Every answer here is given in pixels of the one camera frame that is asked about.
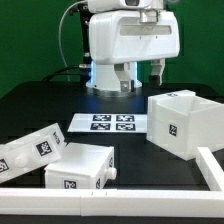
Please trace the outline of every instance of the white border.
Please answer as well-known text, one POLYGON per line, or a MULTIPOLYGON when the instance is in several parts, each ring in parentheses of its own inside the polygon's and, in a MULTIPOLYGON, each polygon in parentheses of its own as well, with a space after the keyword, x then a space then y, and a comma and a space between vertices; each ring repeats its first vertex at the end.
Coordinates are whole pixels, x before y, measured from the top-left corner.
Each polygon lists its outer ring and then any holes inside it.
POLYGON ((224 193, 2 188, 0 214, 224 218, 224 193))

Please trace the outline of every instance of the table surface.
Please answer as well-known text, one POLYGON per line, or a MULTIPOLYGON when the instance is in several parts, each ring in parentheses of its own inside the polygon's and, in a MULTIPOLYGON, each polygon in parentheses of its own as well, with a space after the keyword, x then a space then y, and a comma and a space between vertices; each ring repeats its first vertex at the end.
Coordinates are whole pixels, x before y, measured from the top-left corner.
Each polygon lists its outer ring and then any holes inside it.
MULTIPOLYGON (((0 100, 0 144, 58 123, 66 142, 114 146, 116 180, 105 188, 209 190, 195 160, 184 161, 146 140, 143 133, 68 133, 75 113, 147 114, 148 96, 179 90, 223 102, 208 86, 198 84, 144 85, 142 93, 124 98, 87 94, 78 83, 27 82, 0 100)), ((214 153, 224 167, 224 152, 214 153)), ((44 169, 1 184, 1 187, 44 187, 44 169)), ((0 216, 1 223, 223 223, 223 219, 161 217, 0 216)))

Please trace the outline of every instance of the open box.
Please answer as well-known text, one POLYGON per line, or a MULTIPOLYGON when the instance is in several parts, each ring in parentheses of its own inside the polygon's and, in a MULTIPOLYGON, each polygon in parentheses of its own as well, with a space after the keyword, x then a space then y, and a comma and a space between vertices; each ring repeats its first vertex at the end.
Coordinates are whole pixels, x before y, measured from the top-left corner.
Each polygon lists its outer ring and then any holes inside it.
POLYGON ((224 148, 224 105, 184 90, 148 98, 147 139, 174 155, 195 158, 197 147, 224 148))

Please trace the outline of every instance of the cable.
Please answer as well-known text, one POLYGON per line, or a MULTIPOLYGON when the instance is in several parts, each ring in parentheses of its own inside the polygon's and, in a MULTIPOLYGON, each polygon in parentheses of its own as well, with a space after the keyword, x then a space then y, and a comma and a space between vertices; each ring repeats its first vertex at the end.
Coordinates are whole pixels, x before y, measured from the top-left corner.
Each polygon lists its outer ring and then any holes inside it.
MULTIPOLYGON (((86 78, 90 78, 90 76, 87 73, 69 73, 69 76, 71 76, 71 75, 74 75, 74 76, 84 76, 86 78)), ((67 73, 55 73, 55 74, 52 74, 52 75, 48 75, 42 81, 49 82, 55 76, 68 76, 68 74, 67 73)))
POLYGON ((69 67, 66 67, 66 68, 59 69, 56 72, 52 73, 51 75, 48 75, 45 78, 43 78, 42 81, 44 81, 44 82, 49 81, 48 77, 54 77, 54 76, 60 74, 61 72, 69 71, 69 70, 72 70, 72 69, 79 69, 79 66, 69 66, 69 67))
POLYGON ((62 61, 63 61, 65 67, 67 67, 67 62, 66 62, 65 57, 64 57, 64 53, 63 53, 63 49, 62 49, 62 43, 61 43, 61 31, 62 31, 63 22, 64 22, 66 14, 69 12, 69 10, 71 8, 73 8, 76 5, 84 4, 84 3, 87 3, 87 1, 80 1, 80 2, 76 2, 76 3, 72 4, 71 6, 69 6, 66 9, 63 16, 61 17, 61 21, 60 21, 59 29, 58 29, 58 44, 59 44, 59 50, 60 50, 61 58, 62 58, 62 61))

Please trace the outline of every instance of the white cube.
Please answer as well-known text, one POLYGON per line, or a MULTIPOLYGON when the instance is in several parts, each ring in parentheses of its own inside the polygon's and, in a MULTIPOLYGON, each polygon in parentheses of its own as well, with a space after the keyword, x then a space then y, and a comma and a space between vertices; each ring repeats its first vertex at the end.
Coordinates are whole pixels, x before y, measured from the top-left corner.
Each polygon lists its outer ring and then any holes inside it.
POLYGON ((0 183, 61 158, 64 136, 51 125, 0 147, 0 183))
POLYGON ((197 147, 224 148, 224 105, 179 91, 148 98, 147 139, 189 160, 197 147))
POLYGON ((70 143, 62 159, 45 168, 46 188, 102 189, 116 178, 114 148, 70 143))

